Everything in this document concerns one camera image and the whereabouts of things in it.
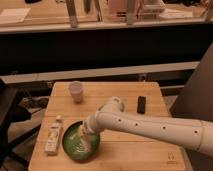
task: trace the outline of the wood grain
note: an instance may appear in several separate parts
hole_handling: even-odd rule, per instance
[[[168,117],[160,88],[154,82],[83,82],[84,101],[76,104],[69,94],[70,82],[54,85],[42,121],[29,171],[184,171],[185,163],[180,148],[146,137],[105,130],[97,154],[85,163],[72,161],[60,143],[57,156],[47,156],[44,146],[50,125],[60,114],[63,133],[74,122],[93,114],[108,97],[117,95],[125,103],[125,112],[136,113],[137,97],[146,96],[145,115]]]
[[[30,171],[183,171],[185,165],[180,150],[159,142],[105,142],[96,155],[85,163],[71,160],[59,148],[58,156],[46,156],[44,143],[36,144]]]

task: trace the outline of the remote control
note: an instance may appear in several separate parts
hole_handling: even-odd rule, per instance
[[[144,114],[145,110],[146,110],[146,97],[139,96],[138,97],[137,113]]]

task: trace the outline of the paper cup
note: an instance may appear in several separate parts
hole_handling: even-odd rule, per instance
[[[76,103],[83,100],[83,84],[80,81],[73,81],[69,85],[69,91]]]

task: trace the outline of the black remote control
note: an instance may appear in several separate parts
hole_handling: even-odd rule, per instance
[[[32,4],[32,3],[39,2],[39,1],[41,1],[41,0],[25,0],[25,3]]]
[[[146,110],[146,97],[139,96],[138,97],[137,113],[144,114],[145,110]]]

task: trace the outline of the bottle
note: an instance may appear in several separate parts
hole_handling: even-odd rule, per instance
[[[56,117],[56,120],[52,123],[48,132],[48,138],[44,150],[46,154],[48,155],[58,154],[58,146],[61,132],[62,132],[62,119],[61,116],[58,115]]]

